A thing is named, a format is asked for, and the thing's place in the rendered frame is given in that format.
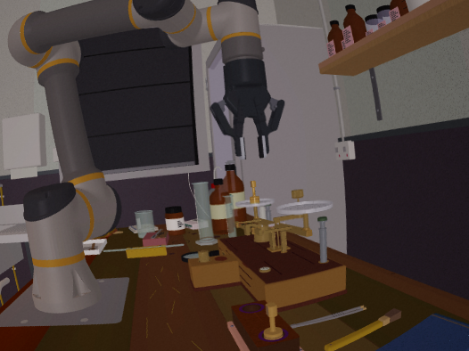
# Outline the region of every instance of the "glass beaker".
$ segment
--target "glass beaker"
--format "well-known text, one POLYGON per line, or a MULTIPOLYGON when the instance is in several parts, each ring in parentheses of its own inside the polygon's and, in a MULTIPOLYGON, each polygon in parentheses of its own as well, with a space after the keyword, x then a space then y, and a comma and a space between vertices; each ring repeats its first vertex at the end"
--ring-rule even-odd
POLYGON ((213 227, 211 226, 209 183, 193 183, 193 193, 200 237, 195 243, 197 245, 214 245, 218 240, 214 238, 213 227))
POLYGON ((235 213, 233 212, 233 195, 224 195, 226 204, 226 221, 228 223, 228 237, 236 236, 235 213))
POLYGON ((147 233, 155 231, 155 224, 153 222, 153 211, 136 211, 136 229, 138 237, 144 238, 147 233))

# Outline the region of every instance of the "yellow handle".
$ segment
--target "yellow handle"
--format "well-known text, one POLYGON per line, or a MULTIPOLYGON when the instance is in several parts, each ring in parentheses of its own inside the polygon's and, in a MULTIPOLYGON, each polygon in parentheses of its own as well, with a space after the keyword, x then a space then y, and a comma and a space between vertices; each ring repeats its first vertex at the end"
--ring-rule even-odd
POLYGON ((365 337, 366 335, 372 333, 373 331, 377 331, 382 326, 383 326, 383 322, 381 321, 372 322, 370 325, 367 325, 365 328, 352 332, 351 334, 347 335, 346 337, 343 337, 342 339, 338 339, 330 344, 327 344, 324 347, 324 350, 334 351, 341 347, 345 347, 348 344, 351 344, 352 342, 365 337))

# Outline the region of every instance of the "wooden shelf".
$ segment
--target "wooden shelf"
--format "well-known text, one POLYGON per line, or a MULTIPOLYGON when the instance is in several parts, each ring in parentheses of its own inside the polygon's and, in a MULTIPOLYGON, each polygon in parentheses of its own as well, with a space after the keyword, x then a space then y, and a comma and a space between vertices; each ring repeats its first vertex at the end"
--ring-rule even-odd
POLYGON ((430 0, 319 63, 319 71, 356 76, 467 28, 468 0, 430 0))

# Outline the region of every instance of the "wall socket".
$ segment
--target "wall socket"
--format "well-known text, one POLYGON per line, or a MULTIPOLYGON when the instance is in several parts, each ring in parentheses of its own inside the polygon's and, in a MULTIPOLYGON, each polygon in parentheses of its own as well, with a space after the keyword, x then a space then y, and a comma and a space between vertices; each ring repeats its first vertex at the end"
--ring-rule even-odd
POLYGON ((355 144, 351 141, 335 143, 335 158, 355 159, 355 144))

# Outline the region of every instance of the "blue book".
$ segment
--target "blue book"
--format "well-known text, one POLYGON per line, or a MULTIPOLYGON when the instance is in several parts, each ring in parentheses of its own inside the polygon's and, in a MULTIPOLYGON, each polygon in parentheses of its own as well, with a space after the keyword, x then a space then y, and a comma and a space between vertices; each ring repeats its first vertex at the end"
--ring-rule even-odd
POLYGON ((469 351, 469 325, 432 314, 378 351, 469 351))

